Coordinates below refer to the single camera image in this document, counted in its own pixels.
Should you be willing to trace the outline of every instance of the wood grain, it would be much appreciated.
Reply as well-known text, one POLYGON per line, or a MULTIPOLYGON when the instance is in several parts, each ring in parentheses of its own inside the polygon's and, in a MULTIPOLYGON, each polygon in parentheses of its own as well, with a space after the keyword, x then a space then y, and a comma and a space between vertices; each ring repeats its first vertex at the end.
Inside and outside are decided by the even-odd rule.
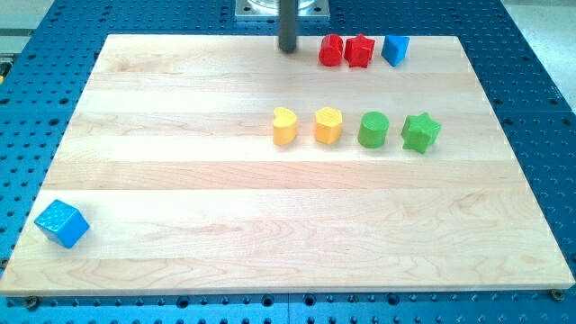
MULTIPOLYGON (((375 48, 383 44, 377 37, 375 48)), ((319 37, 109 36, 0 293, 145 295, 568 288, 574 280, 453 37, 391 68, 319 65, 319 37), (314 140, 313 113, 343 112, 314 140), (299 118, 272 143, 272 111, 299 118), (357 144, 370 111, 386 145, 357 144), (420 155, 407 114, 442 123, 420 155), (32 221, 54 199, 91 229, 66 250, 32 221)))

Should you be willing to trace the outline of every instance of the blue cube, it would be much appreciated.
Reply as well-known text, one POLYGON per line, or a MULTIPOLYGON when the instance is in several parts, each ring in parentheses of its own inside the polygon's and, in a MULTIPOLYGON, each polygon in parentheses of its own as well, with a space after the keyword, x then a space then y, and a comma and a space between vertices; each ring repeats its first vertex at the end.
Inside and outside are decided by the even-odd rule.
POLYGON ((64 248, 72 248, 90 227, 78 209, 60 200, 52 202, 34 224, 64 248))
POLYGON ((390 63, 391 66, 396 67, 406 56, 408 43, 410 37, 406 36, 392 36, 388 35, 384 38, 384 46, 382 47, 382 56, 390 63))

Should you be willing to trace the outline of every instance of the star-shaped block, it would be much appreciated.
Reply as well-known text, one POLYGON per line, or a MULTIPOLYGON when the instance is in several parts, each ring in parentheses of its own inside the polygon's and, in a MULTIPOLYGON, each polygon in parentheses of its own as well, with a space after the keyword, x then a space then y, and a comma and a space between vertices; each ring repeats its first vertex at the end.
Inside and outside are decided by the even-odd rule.
POLYGON ((403 149, 414 149, 422 154, 434 144, 441 125, 432 120, 427 112, 419 116, 407 116, 402 129, 403 149))
POLYGON ((386 36, 386 38, 384 38, 384 46, 382 47, 382 56, 391 66, 396 67, 406 56, 409 42, 410 37, 386 36))
POLYGON ((348 65, 351 68, 368 68, 368 63, 372 59, 375 43, 376 40, 366 38, 363 34, 358 34, 358 36, 354 38, 347 39, 344 49, 344 59, 348 61, 348 65))
POLYGON ((316 140, 332 144, 342 134, 342 112, 332 107, 324 107, 314 113, 316 118, 316 140))

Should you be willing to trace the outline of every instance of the toy block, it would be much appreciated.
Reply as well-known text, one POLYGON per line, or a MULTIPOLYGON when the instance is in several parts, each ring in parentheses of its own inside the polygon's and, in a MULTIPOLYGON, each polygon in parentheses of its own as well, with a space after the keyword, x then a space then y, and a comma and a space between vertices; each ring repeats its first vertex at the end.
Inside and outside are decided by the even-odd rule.
POLYGON ((377 149, 384 145, 390 122, 381 112, 367 112, 362 116, 358 142, 365 148, 377 149))
POLYGON ((296 138, 298 117, 290 109, 278 107, 274 109, 274 144, 288 144, 296 138))
POLYGON ((368 63, 372 59, 374 52, 374 44, 376 40, 366 38, 363 34, 346 40, 346 48, 344 50, 344 59, 348 61, 348 65, 353 67, 368 68, 368 63))
POLYGON ((324 107, 316 113, 316 140, 325 144, 332 144, 342 134, 342 112, 332 107, 324 107))
POLYGON ((396 67, 404 60, 409 42, 410 37, 386 36, 384 38, 384 46, 382 46, 382 56, 391 66, 396 67))
POLYGON ((422 154, 434 144, 441 125, 430 118, 427 112, 419 116, 407 116, 402 129, 403 149, 414 149, 422 154))
POLYGON ((322 39, 318 59, 327 67, 340 65, 344 51, 344 42, 336 34, 328 34, 322 39))
POLYGON ((78 209, 60 200, 52 202, 34 224, 64 248, 72 248, 90 227, 78 209))

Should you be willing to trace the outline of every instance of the blue pegboard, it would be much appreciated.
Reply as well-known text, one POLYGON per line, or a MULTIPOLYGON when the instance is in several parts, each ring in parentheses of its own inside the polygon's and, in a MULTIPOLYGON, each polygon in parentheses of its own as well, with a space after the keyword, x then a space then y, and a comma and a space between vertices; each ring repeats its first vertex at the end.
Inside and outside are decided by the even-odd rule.
MULTIPOLYGON (((0 85, 0 258, 11 255, 71 113, 109 33, 276 34, 235 22, 234 4, 56 0, 0 85)), ((332 0, 301 35, 456 35, 499 117, 553 234, 576 270, 576 118, 497 0, 332 0)), ((576 290, 0 297, 0 323, 573 323, 576 290)))

